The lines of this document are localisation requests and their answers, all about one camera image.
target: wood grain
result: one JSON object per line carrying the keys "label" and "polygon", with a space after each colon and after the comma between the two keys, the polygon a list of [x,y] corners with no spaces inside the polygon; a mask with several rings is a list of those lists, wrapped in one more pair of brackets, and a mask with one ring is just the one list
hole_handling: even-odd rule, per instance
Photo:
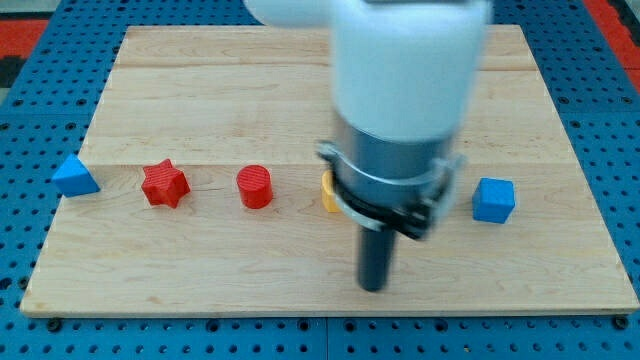
{"label": "wood grain", "polygon": [[[331,136],[326,33],[130,28],[80,156],[97,194],[63,198],[21,303],[35,317],[488,316],[639,304],[519,28],[491,28],[457,150],[451,215],[398,241],[389,287],[355,283],[355,225],[320,200]],[[150,207],[142,165],[192,192]],[[267,165],[274,201],[234,183]],[[471,219],[482,176],[512,179],[507,225]]]}

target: red star block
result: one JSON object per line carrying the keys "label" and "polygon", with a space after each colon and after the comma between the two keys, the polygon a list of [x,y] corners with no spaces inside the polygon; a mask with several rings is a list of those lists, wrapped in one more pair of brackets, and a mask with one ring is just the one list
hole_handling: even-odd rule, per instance
{"label": "red star block", "polygon": [[191,191],[184,173],[174,168],[169,159],[143,170],[142,191],[151,205],[165,204],[175,209],[180,198]]}

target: blue cube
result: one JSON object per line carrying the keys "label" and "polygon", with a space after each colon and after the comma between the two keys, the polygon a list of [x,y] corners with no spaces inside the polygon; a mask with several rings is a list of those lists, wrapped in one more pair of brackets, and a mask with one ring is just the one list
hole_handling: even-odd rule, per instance
{"label": "blue cube", "polygon": [[473,194],[473,219],[504,224],[516,207],[513,182],[482,178]]}
{"label": "blue cube", "polygon": [[60,192],[66,197],[91,194],[100,191],[100,187],[77,156],[71,154],[51,178]]}

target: toy block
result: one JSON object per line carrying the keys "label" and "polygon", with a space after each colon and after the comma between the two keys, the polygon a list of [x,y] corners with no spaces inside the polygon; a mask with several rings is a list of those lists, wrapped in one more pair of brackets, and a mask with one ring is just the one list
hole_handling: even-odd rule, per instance
{"label": "toy block", "polygon": [[143,170],[142,191],[151,205],[164,204],[175,209],[180,198],[191,191],[184,173],[174,168],[169,159]]}
{"label": "toy block", "polygon": [[271,175],[269,170],[260,165],[245,166],[236,177],[240,200],[249,209],[260,209],[271,202]]}
{"label": "toy block", "polygon": [[327,170],[322,174],[322,205],[330,213],[340,212],[333,193],[333,173]]}
{"label": "toy block", "polygon": [[53,174],[51,181],[66,197],[91,194],[100,191],[100,187],[80,159],[71,154],[62,166]]}
{"label": "toy block", "polygon": [[473,218],[504,224],[516,206],[513,182],[482,178],[473,194]]}

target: red surface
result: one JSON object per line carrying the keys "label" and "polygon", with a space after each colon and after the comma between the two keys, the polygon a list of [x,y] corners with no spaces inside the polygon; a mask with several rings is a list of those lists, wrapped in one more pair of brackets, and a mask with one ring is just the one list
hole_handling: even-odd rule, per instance
{"label": "red surface", "polygon": [[260,165],[249,165],[238,173],[236,178],[240,189],[240,200],[250,209],[263,208],[273,199],[271,175]]}
{"label": "red surface", "polygon": [[174,168],[169,159],[143,170],[142,191],[151,205],[164,204],[175,209],[180,198],[191,191],[184,173]]}
{"label": "red surface", "polygon": [[640,70],[640,48],[631,40],[629,29],[620,22],[618,11],[607,0],[584,0],[600,31],[627,71],[629,78],[640,91],[640,79],[633,70]]}
{"label": "red surface", "polygon": [[0,20],[0,58],[28,58],[48,23],[48,20]]}

